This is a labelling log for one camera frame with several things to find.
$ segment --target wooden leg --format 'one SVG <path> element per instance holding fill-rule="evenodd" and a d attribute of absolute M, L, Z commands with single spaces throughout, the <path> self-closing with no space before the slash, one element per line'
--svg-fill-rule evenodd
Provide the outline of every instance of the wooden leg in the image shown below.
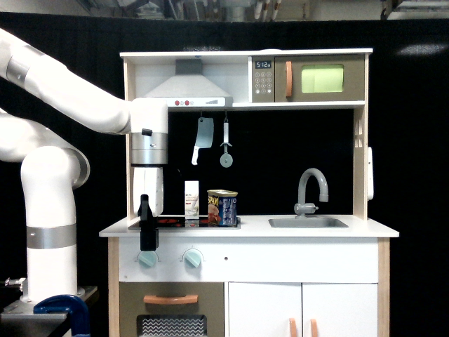
<path fill-rule="evenodd" d="M 109 237 L 107 242 L 107 268 L 109 287 L 109 337 L 120 336 L 119 310 L 119 238 Z"/>
<path fill-rule="evenodd" d="M 379 284 L 377 288 L 377 335 L 390 336 L 390 239 L 380 237 Z"/>

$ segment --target can label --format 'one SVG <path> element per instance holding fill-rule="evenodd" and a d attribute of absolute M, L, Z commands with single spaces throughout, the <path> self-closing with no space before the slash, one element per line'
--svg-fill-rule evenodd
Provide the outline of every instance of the can label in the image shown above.
<path fill-rule="evenodd" d="M 208 192 L 208 222 L 219 226 L 237 225 L 236 193 L 222 190 Z"/>

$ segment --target black cooktop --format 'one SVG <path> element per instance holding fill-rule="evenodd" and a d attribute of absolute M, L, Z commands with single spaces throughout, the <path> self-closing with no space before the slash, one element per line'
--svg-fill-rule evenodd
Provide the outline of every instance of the black cooktop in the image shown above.
<path fill-rule="evenodd" d="M 240 218 L 237 217 L 237 225 L 235 226 L 219 226 L 209 223 L 207 216 L 200 216 L 199 219 L 190 220 L 183 216 L 159 216 L 157 218 L 157 227 L 161 230 L 176 230 L 176 229 L 218 229 L 229 230 L 240 228 Z M 139 230 L 139 222 L 128 227 L 129 230 Z"/>

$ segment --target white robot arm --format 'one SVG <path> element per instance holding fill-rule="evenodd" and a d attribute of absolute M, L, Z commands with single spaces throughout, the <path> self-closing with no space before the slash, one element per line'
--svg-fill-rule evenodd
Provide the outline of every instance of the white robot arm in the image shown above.
<path fill-rule="evenodd" d="M 70 72 L 61 62 L 0 29 L 0 76 L 61 113 L 101 133 L 131 134 L 134 211 L 140 195 L 149 196 L 153 216 L 163 210 L 163 175 L 167 164 L 168 110 L 165 100 L 118 99 Z"/>
<path fill-rule="evenodd" d="M 22 162 L 27 222 L 27 298 L 76 294 L 76 212 L 72 190 L 90 173 L 87 158 L 35 121 L 0 109 L 0 160 Z"/>
<path fill-rule="evenodd" d="M 157 98 L 132 102 L 115 98 L 2 29 L 0 77 L 94 131 L 131 134 L 135 212 L 141 194 L 145 195 L 142 232 L 147 233 L 150 248 L 157 248 L 157 230 L 148 230 L 147 223 L 148 218 L 163 210 L 161 165 L 167 164 L 168 157 L 166 102 Z M 76 293 L 72 190 L 88 178 L 87 158 L 41 124 L 0 110 L 0 160 L 23 161 L 29 298 L 40 301 L 61 293 Z"/>

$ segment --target cleaver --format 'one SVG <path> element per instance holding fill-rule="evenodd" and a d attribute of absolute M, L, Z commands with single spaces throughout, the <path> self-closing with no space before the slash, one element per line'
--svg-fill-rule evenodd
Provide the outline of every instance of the cleaver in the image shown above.
<path fill-rule="evenodd" d="M 212 146 L 213 139 L 213 118 L 198 118 L 198 134 L 196 135 L 196 142 L 194 147 L 194 154 L 192 156 L 192 164 L 198 165 L 198 150 L 206 149 Z"/>

